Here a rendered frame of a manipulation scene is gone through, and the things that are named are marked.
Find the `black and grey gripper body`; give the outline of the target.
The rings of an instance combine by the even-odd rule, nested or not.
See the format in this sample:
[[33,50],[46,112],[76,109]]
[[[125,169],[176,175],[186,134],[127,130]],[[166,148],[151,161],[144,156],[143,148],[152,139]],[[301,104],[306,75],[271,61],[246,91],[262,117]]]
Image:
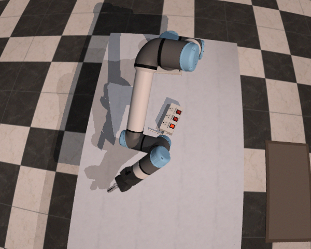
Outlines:
[[141,171],[138,163],[139,161],[132,166],[125,167],[120,172],[120,175],[115,177],[115,181],[121,192],[131,189],[132,186],[149,176]]

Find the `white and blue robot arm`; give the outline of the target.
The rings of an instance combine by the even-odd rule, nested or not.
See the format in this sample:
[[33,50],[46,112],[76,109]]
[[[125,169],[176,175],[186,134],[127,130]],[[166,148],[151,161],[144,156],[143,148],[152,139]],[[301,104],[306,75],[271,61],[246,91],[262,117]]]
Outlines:
[[122,130],[119,144],[128,149],[147,153],[139,160],[140,169],[151,175],[171,159],[171,140],[143,134],[153,75],[158,66],[167,71],[192,72],[203,56],[204,41],[179,36],[166,31],[143,45],[135,59],[136,69],[126,130]]

